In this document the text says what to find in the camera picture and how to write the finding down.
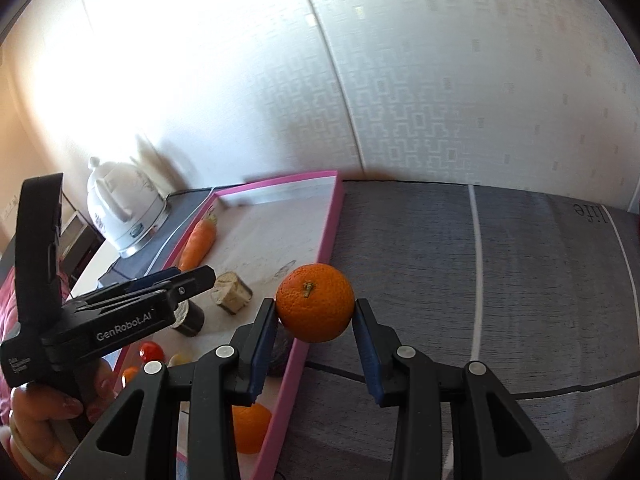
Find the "left hand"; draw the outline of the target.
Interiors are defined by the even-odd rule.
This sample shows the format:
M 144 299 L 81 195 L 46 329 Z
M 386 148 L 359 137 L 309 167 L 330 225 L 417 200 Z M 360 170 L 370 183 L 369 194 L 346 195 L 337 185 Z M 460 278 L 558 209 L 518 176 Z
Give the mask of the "left hand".
M 75 448 L 62 434 L 66 422 L 86 416 L 93 424 L 114 401 L 114 373 L 108 362 L 99 360 L 81 376 L 92 381 L 81 400 L 35 382 L 12 390 L 10 430 L 3 445 L 23 478 L 54 478 Z

